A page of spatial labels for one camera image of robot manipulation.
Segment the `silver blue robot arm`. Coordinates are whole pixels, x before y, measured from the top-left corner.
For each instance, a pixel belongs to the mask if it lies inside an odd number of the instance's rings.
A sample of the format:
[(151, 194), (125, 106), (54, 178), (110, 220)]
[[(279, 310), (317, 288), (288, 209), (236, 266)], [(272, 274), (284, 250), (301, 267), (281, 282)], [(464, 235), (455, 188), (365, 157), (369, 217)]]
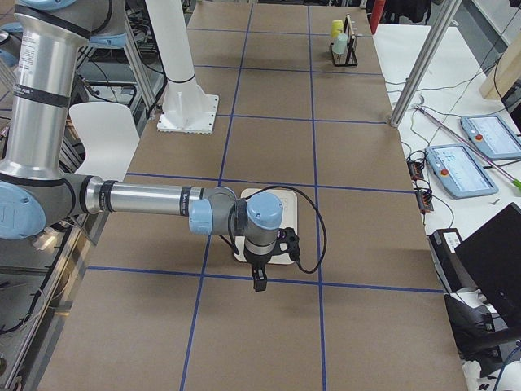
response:
[(7, 153), (1, 162), (1, 237), (23, 239), (76, 214), (135, 212), (187, 217), (193, 233), (242, 236), (253, 287), (280, 251), (282, 203), (268, 192), (239, 199), (225, 187), (106, 181), (59, 168), (77, 53), (92, 37), (125, 34), (122, 1), (18, 1), (18, 73)]

